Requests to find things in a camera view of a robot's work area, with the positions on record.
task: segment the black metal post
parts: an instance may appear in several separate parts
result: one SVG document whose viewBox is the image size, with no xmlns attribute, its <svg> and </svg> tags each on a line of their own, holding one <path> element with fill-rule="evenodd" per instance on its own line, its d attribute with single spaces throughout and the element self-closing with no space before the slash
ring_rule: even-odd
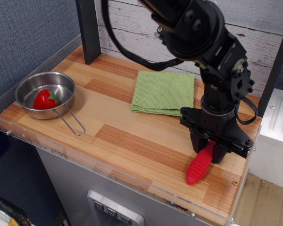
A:
<svg viewBox="0 0 283 226">
<path fill-rule="evenodd" d="M 94 0 L 75 1 L 80 24 L 85 63 L 89 65 L 101 54 Z"/>
<path fill-rule="evenodd" d="M 274 91 L 275 84 L 279 77 L 282 66 L 283 66 L 283 39 L 259 103 L 258 116 L 260 117 L 263 117 L 265 113 L 265 110 L 267 108 L 269 99 Z"/>
</svg>

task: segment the white wood panel backdrop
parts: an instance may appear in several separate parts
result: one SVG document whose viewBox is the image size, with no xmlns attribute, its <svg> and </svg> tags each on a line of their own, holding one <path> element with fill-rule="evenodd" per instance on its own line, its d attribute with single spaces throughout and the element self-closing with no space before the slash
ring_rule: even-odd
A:
<svg viewBox="0 0 283 226">
<path fill-rule="evenodd" d="M 261 96 L 283 38 L 283 0 L 217 0 L 227 29 L 247 50 L 249 69 L 256 81 L 254 95 Z M 95 0 L 102 53 L 125 58 L 110 40 L 102 19 L 100 0 Z M 143 58 L 160 62 L 173 59 L 161 44 L 150 12 L 138 0 L 111 0 L 109 12 L 114 33 L 128 50 Z M 185 62 L 167 71 L 193 73 L 199 69 Z"/>
</svg>

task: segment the black cable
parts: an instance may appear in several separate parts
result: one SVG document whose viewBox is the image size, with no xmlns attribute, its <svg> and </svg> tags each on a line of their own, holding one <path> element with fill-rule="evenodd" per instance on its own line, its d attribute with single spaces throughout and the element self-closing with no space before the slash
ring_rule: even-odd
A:
<svg viewBox="0 0 283 226">
<path fill-rule="evenodd" d="M 17 213 L 12 207 L 0 202 L 0 210 L 13 218 L 20 226 L 31 226 L 30 221 L 22 214 Z"/>
<path fill-rule="evenodd" d="M 103 19 L 106 25 L 106 29 L 107 32 L 110 36 L 110 38 L 112 39 L 112 41 L 114 42 L 114 44 L 116 45 L 117 49 L 127 58 L 129 58 L 130 60 L 133 60 L 149 69 L 152 69 L 154 71 L 162 71 L 168 67 L 173 67 L 176 65 L 179 65 L 181 63 L 183 63 L 184 61 L 175 58 L 173 60 L 169 60 L 169 61 L 165 61 L 165 62 L 159 62 L 159 63 L 151 63 L 143 58 L 141 58 L 140 56 L 128 51 L 127 49 L 125 49 L 117 40 L 116 36 L 113 33 L 113 29 L 111 27 L 111 23 L 110 23 L 110 18 L 109 18 L 109 9 L 108 9 L 108 1 L 109 0 L 102 0 L 102 14 L 103 14 Z"/>
<path fill-rule="evenodd" d="M 257 106 L 250 100 L 248 99 L 247 97 L 243 97 L 241 99 L 241 101 L 243 101 L 244 103 L 246 103 L 248 106 L 250 106 L 253 111 L 255 112 L 255 116 L 253 118 L 251 118 L 250 120 L 247 120 L 247 121 L 242 121 L 239 116 L 238 116 L 238 107 L 236 106 L 235 108 L 235 115 L 236 115 L 236 118 L 237 120 L 242 124 L 242 125 L 249 125 L 251 124 L 252 122 L 254 122 L 257 118 L 257 114 L 258 114 L 258 108 Z"/>
</svg>

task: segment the stainless steel pot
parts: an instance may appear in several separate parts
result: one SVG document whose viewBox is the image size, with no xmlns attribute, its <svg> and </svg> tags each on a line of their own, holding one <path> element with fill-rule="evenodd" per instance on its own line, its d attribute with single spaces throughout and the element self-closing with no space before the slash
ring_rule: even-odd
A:
<svg viewBox="0 0 283 226">
<path fill-rule="evenodd" d="M 61 105 L 46 110 L 33 109 L 34 100 L 43 89 L 53 91 L 59 97 Z M 16 101 L 25 109 L 30 117 L 36 119 L 52 119 L 59 116 L 74 134 L 81 136 L 86 130 L 70 110 L 74 103 L 74 95 L 74 81 L 69 76 L 58 72 L 43 72 L 29 76 L 19 83 L 15 91 Z M 62 117 L 62 114 L 67 111 L 72 114 L 83 128 L 83 133 L 76 133 Z"/>
</svg>

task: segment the blue fabric wall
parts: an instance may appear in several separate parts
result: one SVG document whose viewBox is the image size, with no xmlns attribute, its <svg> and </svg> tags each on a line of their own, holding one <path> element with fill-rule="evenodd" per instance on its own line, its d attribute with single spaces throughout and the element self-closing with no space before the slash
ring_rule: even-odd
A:
<svg viewBox="0 0 283 226">
<path fill-rule="evenodd" d="M 0 0 L 0 96 L 79 34 L 75 0 Z"/>
<path fill-rule="evenodd" d="M 79 34 L 75 0 L 0 0 L 0 96 Z M 0 196 L 35 225 L 49 226 L 61 209 L 36 149 L 9 142 L 0 158 Z"/>
</svg>

